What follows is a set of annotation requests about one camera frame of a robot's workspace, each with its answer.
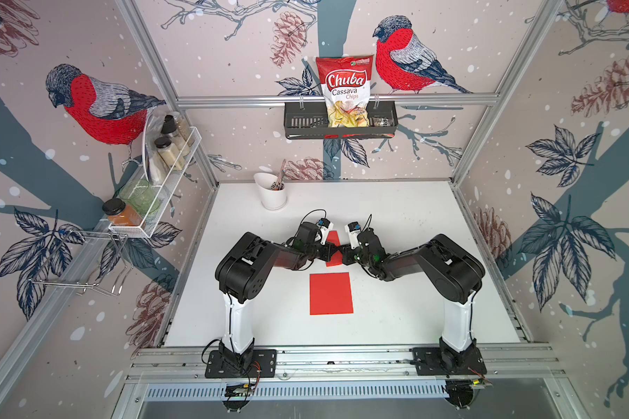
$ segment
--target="black lid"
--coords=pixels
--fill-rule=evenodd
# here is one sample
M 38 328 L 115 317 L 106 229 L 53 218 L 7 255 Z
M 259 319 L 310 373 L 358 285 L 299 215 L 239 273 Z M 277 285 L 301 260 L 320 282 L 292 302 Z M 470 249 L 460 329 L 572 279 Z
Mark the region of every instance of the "black lid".
M 177 130 L 177 122 L 172 115 L 166 115 L 166 120 L 163 122 L 163 128 L 161 129 L 161 134 L 169 134 L 173 133 Z
M 102 212 L 107 215 L 117 215 L 121 214 L 123 210 L 126 209 L 126 203 L 123 202 L 119 198 L 112 198 L 110 200 L 106 200 L 104 204 L 102 204 Z
M 153 143 L 156 148 L 166 148 L 172 144 L 172 141 L 170 141 L 170 138 L 168 137 L 159 137 Z

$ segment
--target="white table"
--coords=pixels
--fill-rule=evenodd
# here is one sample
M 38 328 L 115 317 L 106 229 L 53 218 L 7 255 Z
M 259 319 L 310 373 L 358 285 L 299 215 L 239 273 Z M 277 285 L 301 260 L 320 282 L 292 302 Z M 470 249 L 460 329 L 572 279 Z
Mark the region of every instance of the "white table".
M 224 329 L 223 294 L 215 269 L 243 233 L 281 243 L 296 232 L 309 211 L 324 208 L 341 244 L 344 225 L 371 226 L 387 253 L 428 242 L 444 233 L 478 260 L 482 258 L 446 182 L 289 183 L 289 202 L 265 210 L 253 183 L 221 184 L 181 301 L 166 339 L 168 347 L 205 346 Z M 316 221 L 323 214 L 311 214 Z M 310 274 L 349 272 L 353 314 L 310 315 Z M 519 341 L 506 309 L 486 274 L 474 300 L 473 333 L 478 343 Z M 359 265 L 326 267 L 315 260 L 304 272 L 274 268 L 254 298 L 256 345 L 384 345 L 438 343 L 443 328 L 443 297 L 424 273 L 384 282 Z

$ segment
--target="red paper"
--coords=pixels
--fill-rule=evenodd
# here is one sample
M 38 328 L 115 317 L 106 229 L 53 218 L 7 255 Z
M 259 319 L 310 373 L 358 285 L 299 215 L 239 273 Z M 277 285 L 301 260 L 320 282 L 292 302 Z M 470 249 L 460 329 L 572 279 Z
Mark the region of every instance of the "red paper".
M 310 315 L 351 313 L 354 307 L 349 272 L 310 274 Z
M 333 243 L 336 246 L 340 246 L 340 239 L 338 238 L 338 232 L 336 230 L 329 231 L 328 237 L 326 238 L 328 243 Z M 326 266 L 337 266 L 343 264 L 343 254 L 339 251 L 335 252 L 333 256 L 331 256 L 331 261 L 326 263 Z

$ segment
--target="red bird illustration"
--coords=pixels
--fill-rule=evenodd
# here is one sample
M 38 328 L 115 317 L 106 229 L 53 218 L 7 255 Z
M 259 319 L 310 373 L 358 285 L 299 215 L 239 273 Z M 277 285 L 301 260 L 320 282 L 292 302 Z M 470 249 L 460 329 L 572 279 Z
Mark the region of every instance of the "red bird illustration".
M 611 13 L 624 13 L 624 20 L 627 21 L 627 24 L 622 26 L 620 30 L 625 29 L 627 26 L 629 26 L 629 0 L 586 0 L 580 4 L 574 5 L 572 8 L 574 10 L 579 9 L 580 7 L 583 7 L 584 5 L 588 5 L 590 3 L 595 3 L 595 2 L 603 3 L 608 8 L 608 11 L 606 12 L 606 15 L 604 16 L 604 18 L 601 19 L 601 21 L 597 23 L 595 27 L 601 26 L 604 23 L 604 20 Z
M 51 104 L 63 105 L 91 137 L 129 149 L 144 130 L 147 110 L 166 103 L 123 84 L 101 82 L 69 64 L 51 70 L 46 86 Z
M 420 42 L 407 17 L 384 18 L 373 36 L 378 38 L 377 73 L 392 87 L 391 93 L 396 90 L 419 93 L 427 86 L 449 86 L 462 93 L 470 93 L 444 70 L 436 54 Z

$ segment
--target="green glass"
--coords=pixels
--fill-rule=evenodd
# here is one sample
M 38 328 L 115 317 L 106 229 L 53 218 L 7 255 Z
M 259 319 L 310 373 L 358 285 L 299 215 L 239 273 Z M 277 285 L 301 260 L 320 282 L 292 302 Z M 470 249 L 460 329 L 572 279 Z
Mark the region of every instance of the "green glass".
M 144 217 L 147 212 L 151 214 L 158 210 L 161 200 L 156 200 L 153 206 L 151 205 L 156 194 L 158 194 L 158 188 L 151 186 L 146 179 L 139 179 L 126 183 L 119 191 L 118 197 L 129 203 L 138 214 Z

